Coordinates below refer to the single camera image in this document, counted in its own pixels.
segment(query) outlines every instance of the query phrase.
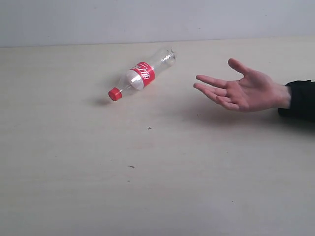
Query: white table surface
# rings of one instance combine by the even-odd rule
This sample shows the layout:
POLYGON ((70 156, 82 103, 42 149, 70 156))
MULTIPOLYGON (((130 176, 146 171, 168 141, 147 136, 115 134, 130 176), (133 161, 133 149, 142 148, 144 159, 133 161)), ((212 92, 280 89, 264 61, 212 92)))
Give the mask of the white table surface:
POLYGON ((2 236, 315 234, 315 127, 192 88, 196 74, 240 79, 229 57, 314 79, 315 37, 169 43, 174 67, 109 102, 161 45, 0 49, 2 236))

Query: wrist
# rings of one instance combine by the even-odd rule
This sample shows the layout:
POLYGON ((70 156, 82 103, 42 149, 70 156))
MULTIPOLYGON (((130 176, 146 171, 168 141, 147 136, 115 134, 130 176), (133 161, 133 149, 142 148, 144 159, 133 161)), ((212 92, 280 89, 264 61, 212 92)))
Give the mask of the wrist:
POLYGON ((275 108, 289 109, 291 104, 291 89, 288 86, 276 84, 275 108))

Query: clear plastic bottle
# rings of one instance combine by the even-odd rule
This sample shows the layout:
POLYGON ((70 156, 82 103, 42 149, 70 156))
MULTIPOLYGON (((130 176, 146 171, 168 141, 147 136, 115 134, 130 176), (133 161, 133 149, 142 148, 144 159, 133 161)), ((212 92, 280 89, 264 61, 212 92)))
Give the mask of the clear plastic bottle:
POLYGON ((161 72, 171 67, 176 61, 176 52, 171 48, 161 48, 145 62, 138 63, 124 74, 117 85, 108 92, 113 101, 143 89, 161 72))

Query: red label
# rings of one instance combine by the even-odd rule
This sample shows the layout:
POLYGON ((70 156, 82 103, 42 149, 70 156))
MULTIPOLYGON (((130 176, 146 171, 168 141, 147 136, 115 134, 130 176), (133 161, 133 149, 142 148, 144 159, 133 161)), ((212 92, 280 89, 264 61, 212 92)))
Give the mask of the red label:
POLYGON ((153 68, 147 64, 146 62, 138 63, 134 68, 131 70, 137 72, 138 75, 142 78, 144 87, 147 86, 149 83, 154 80, 154 71, 153 68))

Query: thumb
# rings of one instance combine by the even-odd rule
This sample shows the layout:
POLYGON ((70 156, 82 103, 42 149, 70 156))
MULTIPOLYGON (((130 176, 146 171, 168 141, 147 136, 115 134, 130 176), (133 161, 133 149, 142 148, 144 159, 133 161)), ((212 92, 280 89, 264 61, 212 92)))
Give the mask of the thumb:
POLYGON ((247 66, 233 58, 230 58, 228 60, 228 64, 232 69, 236 70, 237 72, 240 72, 243 75, 248 74, 248 72, 250 71, 250 68, 248 68, 247 66))

